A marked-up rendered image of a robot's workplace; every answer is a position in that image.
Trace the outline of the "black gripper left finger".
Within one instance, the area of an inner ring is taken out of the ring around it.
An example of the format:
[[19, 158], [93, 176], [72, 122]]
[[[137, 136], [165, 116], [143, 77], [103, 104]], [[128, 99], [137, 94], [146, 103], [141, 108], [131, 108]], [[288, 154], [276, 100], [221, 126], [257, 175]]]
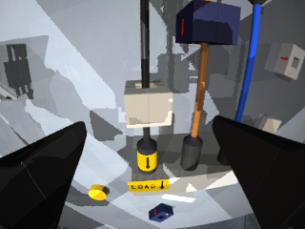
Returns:
[[57, 229], [87, 137], [77, 121], [0, 157], [0, 229]]

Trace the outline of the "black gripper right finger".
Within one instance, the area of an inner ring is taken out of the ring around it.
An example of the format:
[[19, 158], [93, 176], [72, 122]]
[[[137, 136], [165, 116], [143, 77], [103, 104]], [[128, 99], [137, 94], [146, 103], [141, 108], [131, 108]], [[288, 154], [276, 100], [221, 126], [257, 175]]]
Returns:
[[305, 205], [305, 144], [221, 115], [211, 129], [260, 228], [291, 228]]

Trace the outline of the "yellow round disc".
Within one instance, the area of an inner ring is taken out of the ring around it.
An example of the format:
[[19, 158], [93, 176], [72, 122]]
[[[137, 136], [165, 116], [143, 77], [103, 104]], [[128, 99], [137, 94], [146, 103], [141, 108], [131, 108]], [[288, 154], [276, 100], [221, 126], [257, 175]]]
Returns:
[[89, 198], [103, 199], [107, 197], [107, 188], [102, 184], [94, 184], [91, 186], [91, 190], [88, 192]]

